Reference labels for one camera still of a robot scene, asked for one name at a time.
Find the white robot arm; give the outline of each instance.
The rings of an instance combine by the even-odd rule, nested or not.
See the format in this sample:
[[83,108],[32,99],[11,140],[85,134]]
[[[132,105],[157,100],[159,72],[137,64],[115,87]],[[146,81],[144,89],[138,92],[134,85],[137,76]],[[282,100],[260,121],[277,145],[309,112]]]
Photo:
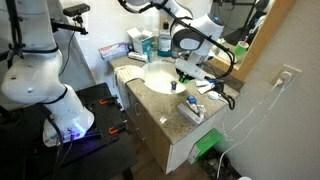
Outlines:
[[[216,40],[222,33],[223,24],[218,16],[206,14],[200,18],[193,19],[192,12],[175,0],[118,0],[122,7],[131,13],[143,13],[149,8],[155,7],[168,17],[172,44],[182,50],[191,51],[187,62],[176,61],[176,67],[180,71],[203,80],[205,77],[197,65],[201,65],[208,59],[208,53],[213,45],[227,52],[230,58],[230,68],[222,75],[227,76],[231,73],[234,65],[234,55],[227,48],[217,43]],[[140,10],[134,10],[127,6],[145,5]]]
[[[53,38],[47,1],[0,1],[0,24],[0,38],[11,45],[8,59],[14,61],[1,85],[4,95],[20,103],[43,104],[51,111],[63,142],[82,138],[94,116],[75,91],[59,81],[62,55]],[[57,138],[57,132],[46,119],[44,144],[59,145]]]

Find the vanity cabinet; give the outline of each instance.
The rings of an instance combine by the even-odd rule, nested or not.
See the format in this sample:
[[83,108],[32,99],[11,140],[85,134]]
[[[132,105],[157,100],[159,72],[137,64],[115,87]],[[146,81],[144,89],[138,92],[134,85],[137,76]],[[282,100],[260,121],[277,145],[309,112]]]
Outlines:
[[135,126],[135,131],[141,141],[146,143],[162,170],[166,172],[171,148],[170,141],[134,94],[129,89],[127,89],[127,92],[130,106],[125,110]]

